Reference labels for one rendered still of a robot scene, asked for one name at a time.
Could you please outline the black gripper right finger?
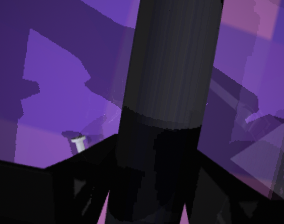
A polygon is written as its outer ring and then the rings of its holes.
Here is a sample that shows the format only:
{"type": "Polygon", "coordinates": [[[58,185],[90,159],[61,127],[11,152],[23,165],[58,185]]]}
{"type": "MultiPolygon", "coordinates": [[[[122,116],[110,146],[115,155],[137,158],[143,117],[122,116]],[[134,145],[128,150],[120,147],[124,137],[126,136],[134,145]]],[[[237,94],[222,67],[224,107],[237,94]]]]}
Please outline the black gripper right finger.
{"type": "Polygon", "coordinates": [[[184,204],[189,224],[284,224],[284,199],[268,199],[198,149],[184,204]]]}

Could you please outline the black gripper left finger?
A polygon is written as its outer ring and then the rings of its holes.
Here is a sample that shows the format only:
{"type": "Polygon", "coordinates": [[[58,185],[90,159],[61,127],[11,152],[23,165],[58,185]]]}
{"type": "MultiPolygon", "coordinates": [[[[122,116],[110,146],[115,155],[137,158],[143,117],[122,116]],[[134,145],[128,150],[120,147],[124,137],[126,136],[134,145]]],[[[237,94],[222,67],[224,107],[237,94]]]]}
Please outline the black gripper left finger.
{"type": "Polygon", "coordinates": [[[0,160],[0,216],[34,224],[97,224],[118,134],[47,168],[0,160]]]}

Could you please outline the grey metal bolt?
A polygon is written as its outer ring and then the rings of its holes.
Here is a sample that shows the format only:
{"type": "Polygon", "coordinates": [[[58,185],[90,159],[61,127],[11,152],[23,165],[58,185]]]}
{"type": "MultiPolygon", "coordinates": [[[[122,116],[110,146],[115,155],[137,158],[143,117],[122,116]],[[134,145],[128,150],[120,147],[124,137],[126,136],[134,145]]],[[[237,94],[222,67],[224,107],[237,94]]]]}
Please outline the grey metal bolt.
{"type": "Polygon", "coordinates": [[[85,150],[85,146],[84,146],[84,143],[83,143],[83,140],[85,140],[85,139],[86,139],[85,135],[78,136],[78,137],[75,137],[75,138],[71,138],[71,142],[76,143],[78,153],[85,150]]]}

